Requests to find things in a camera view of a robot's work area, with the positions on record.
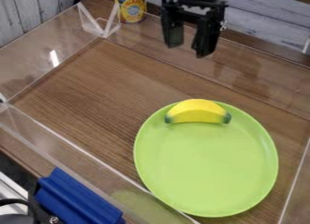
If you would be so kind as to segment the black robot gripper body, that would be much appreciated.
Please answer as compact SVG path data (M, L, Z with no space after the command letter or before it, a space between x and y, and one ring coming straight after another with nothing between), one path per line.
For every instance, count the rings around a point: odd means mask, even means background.
M227 8L224 0L161 0L161 16L169 17L173 21L193 22L201 15L185 10L192 7L208 9L203 16L211 15L216 22L224 20Z

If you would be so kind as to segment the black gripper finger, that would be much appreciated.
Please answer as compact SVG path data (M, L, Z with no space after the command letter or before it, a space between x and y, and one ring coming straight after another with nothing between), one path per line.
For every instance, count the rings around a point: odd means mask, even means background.
M213 52L220 35L220 27L220 22L212 15L205 15L197 20L196 33L191 44L197 58Z
M184 43L184 21L176 7L161 7L161 34L168 48Z

